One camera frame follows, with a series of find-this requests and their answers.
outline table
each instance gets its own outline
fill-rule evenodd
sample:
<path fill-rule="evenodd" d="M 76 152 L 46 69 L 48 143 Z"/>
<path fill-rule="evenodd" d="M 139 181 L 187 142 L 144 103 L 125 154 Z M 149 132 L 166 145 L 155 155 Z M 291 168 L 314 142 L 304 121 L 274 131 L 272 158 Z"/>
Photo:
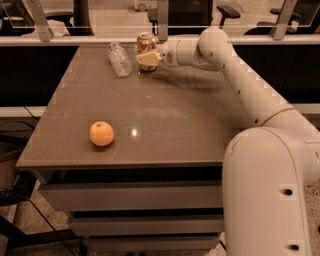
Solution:
<path fill-rule="evenodd" d="M 221 166 L 249 120 L 219 72 L 192 67 L 118 78 L 107 44 L 80 46 L 17 167 L 95 251 L 209 249 L 224 230 Z M 115 139 L 96 147 L 95 121 Z"/>

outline glass partition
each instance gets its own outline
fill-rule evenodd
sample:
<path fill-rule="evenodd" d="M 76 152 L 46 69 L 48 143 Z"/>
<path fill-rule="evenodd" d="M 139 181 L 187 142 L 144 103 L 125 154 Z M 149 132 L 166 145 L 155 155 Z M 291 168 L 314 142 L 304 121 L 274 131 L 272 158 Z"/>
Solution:
<path fill-rule="evenodd" d="M 54 38 L 70 40 L 199 34 L 211 25 L 231 37 L 272 34 L 281 26 L 286 34 L 312 34 L 319 5 L 318 0 L 0 0 L 0 36 L 38 38 L 38 24 Z"/>

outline white robotic arm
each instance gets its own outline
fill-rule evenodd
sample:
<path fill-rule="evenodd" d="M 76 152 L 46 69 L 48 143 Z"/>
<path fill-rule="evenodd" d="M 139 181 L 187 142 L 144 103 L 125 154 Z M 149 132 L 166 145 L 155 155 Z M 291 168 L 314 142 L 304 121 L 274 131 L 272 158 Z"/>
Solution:
<path fill-rule="evenodd" d="M 222 71 L 252 120 L 254 128 L 230 142 L 223 162 L 227 254 L 311 256 L 303 188 L 320 178 L 318 130 L 237 55 L 218 27 L 169 39 L 160 56 L 166 66 Z"/>

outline plastic bottle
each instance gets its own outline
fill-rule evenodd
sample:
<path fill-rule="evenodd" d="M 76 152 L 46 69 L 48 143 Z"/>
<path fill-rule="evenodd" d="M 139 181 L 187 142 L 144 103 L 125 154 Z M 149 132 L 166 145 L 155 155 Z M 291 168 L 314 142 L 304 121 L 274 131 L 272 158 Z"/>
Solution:
<path fill-rule="evenodd" d="M 112 42 L 108 48 L 108 56 L 113 70 L 119 77 L 127 77 L 132 71 L 132 65 L 125 49 L 119 42 Z"/>

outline tabletop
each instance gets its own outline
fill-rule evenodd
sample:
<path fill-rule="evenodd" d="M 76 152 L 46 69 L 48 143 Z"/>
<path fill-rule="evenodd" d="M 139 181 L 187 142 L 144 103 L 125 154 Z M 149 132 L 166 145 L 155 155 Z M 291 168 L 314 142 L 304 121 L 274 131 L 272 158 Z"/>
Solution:
<path fill-rule="evenodd" d="M 249 120 L 221 72 L 160 64 L 119 78 L 108 44 L 81 46 L 22 153 L 20 170 L 201 166 L 222 163 Z M 90 126 L 106 121 L 114 141 L 93 145 Z"/>

